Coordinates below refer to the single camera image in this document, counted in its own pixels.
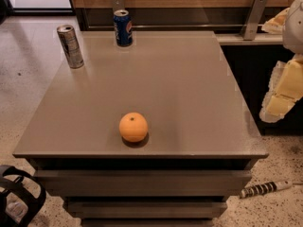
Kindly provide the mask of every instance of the orange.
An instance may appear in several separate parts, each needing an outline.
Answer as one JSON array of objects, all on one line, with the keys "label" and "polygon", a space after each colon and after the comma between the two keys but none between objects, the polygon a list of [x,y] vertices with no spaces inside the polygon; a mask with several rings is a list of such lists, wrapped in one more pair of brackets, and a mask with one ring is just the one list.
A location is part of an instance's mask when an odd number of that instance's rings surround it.
[{"label": "orange", "polygon": [[119,131],[126,141],[139,142],[145,138],[148,130],[148,122],[140,113],[127,113],[120,120]]}]

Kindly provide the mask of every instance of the drawer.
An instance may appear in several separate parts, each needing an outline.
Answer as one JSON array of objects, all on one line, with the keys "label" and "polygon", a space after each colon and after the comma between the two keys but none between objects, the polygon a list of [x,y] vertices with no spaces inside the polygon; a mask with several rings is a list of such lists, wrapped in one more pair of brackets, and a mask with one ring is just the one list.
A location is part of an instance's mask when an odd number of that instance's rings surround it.
[{"label": "drawer", "polygon": [[65,209],[75,218],[216,218],[227,206],[205,198],[104,198],[67,201]]},{"label": "drawer", "polygon": [[82,227],[210,227],[211,220],[102,220],[84,219]]},{"label": "drawer", "polygon": [[39,170],[35,177],[62,197],[238,195],[250,171],[216,170]]}]

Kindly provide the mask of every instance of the floor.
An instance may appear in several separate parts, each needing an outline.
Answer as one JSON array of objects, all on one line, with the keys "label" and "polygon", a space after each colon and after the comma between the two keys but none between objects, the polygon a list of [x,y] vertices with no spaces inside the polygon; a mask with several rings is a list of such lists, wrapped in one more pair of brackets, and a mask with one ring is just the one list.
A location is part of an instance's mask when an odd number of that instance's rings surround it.
[{"label": "floor", "polygon": [[[0,165],[13,165],[30,174],[33,168],[12,153],[39,106],[61,62],[65,60],[56,28],[72,25],[81,45],[75,17],[10,17],[0,25]],[[270,156],[257,162],[251,184],[289,180],[303,183],[303,137],[262,137]],[[231,197],[228,209],[213,220],[215,227],[302,226],[303,185],[240,200]],[[80,220],[69,216],[62,200],[47,196],[29,226],[73,227]]]}]

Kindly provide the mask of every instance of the blue soda can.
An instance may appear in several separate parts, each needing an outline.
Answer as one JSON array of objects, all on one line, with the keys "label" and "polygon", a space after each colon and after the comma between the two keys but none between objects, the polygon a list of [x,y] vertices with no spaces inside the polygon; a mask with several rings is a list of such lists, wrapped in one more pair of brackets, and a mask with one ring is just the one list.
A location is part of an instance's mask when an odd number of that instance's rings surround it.
[{"label": "blue soda can", "polygon": [[132,21],[127,10],[121,9],[114,12],[114,28],[117,45],[129,46],[132,44]]}]

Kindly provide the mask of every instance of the soda can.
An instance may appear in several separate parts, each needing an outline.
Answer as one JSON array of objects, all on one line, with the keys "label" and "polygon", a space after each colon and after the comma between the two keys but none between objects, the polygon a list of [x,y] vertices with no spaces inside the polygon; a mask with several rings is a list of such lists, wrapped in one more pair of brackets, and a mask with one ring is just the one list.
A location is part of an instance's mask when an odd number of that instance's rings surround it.
[{"label": "soda can", "polygon": [[114,28],[117,45],[129,46],[132,44],[132,21],[127,10],[120,9],[114,12]]},{"label": "soda can", "polygon": [[70,68],[76,69],[84,65],[75,29],[70,25],[57,27],[64,54]]}]

